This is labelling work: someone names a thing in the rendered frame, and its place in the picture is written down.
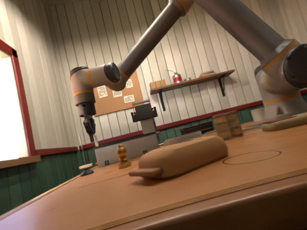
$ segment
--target paper note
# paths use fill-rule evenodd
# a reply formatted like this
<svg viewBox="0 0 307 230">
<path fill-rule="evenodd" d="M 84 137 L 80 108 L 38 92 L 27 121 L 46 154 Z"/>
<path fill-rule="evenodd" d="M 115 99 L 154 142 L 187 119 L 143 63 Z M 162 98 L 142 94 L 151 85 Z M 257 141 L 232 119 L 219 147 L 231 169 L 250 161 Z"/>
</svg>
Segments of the paper note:
<svg viewBox="0 0 307 230">
<path fill-rule="evenodd" d="M 99 98 L 107 97 L 106 86 L 97 87 Z"/>
<path fill-rule="evenodd" d="M 113 97 L 121 97 L 123 94 L 121 91 L 113 91 Z"/>
<path fill-rule="evenodd" d="M 125 103 L 134 102 L 134 95 L 124 96 Z"/>
<path fill-rule="evenodd" d="M 126 82 L 126 87 L 127 87 L 127 89 L 129 89 L 129 88 L 132 88 L 132 87 L 133 87 L 133 84 L 132 84 L 132 79 L 129 79 L 129 80 Z"/>
</svg>

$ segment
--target shelf bracket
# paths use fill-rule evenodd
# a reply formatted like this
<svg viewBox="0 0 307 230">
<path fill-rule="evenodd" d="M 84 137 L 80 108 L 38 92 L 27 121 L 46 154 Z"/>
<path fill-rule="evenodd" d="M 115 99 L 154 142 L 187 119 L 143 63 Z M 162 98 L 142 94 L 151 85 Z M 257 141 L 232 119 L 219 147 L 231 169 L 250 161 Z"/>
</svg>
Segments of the shelf bracket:
<svg viewBox="0 0 307 230">
<path fill-rule="evenodd" d="M 162 105 L 163 111 L 165 111 L 165 106 L 164 106 L 164 102 L 163 102 L 162 90 L 159 90 L 159 96 L 160 96 L 160 100 L 161 100 L 161 105 Z"/>
<path fill-rule="evenodd" d="M 222 81 L 221 81 L 221 78 L 223 78 L 224 79 L 224 77 L 225 77 L 225 74 L 223 74 L 219 79 L 218 79 L 218 81 L 219 81 L 219 84 L 220 84 L 220 87 L 221 87 L 221 91 L 222 91 L 222 95 L 223 95 L 223 97 L 225 97 L 225 91 L 224 91 L 224 88 L 223 88 L 223 85 L 222 85 Z"/>
</svg>

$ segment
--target golden figurine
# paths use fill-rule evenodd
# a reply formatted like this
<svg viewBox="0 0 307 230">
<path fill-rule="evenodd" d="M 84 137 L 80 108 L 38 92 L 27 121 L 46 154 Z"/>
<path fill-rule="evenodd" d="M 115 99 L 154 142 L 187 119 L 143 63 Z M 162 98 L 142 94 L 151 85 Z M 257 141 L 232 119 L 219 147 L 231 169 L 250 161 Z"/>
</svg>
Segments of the golden figurine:
<svg viewBox="0 0 307 230">
<path fill-rule="evenodd" d="M 122 144 L 118 145 L 118 149 L 117 149 L 117 155 L 120 158 L 120 164 L 118 165 L 119 169 L 123 169 L 126 167 L 131 166 L 131 162 L 127 160 L 126 156 L 127 156 L 127 150 L 125 147 L 123 147 Z"/>
</svg>

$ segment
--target white paneled wall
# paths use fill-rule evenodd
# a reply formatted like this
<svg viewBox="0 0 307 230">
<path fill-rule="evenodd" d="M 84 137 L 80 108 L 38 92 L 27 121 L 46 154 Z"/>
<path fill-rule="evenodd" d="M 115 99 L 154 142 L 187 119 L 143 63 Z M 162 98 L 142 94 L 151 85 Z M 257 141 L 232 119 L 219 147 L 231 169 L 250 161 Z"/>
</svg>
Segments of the white paneled wall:
<svg viewBox="0 0 307 230">
<path fill-rule="evenodd" d="M 307 43 L 307 0 L 242 0 L 284 38 Z M 76 146 L 90 140 L 74 105 L 70 70 L 119 64 L 167 5 L 167 0 L 0 0 L 0 39 L 17 49 L 38 149 Z M 170 29 L 137 69 L 144 100 L 167 124 L 261 100 L 254 77 L 259 61 L 196 3 Z M 149 83 L 172 72 L 182 78 L 202 72 L 236 71 L 218 81 L 150 95 Z M 131 109 L 95 117 L 99 140 L 141 129 Z"/>
</svg>

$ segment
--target cork bulletin board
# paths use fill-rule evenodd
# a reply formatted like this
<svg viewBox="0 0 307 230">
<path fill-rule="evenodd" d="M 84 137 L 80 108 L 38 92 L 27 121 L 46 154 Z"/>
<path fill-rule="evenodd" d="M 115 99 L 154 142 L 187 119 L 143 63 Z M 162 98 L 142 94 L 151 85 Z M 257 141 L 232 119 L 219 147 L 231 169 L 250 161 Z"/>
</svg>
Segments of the cork bulletin board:
<svg viewBox="0 0 307 230">
<path fill-rule="evenodd" d="M 94 88 L 96 115 L 130 109 L 133 102 L 143 100 L 138 76 L 134 72 L 122 91 L 112 91 L 106 86 Z"/>
</svg>

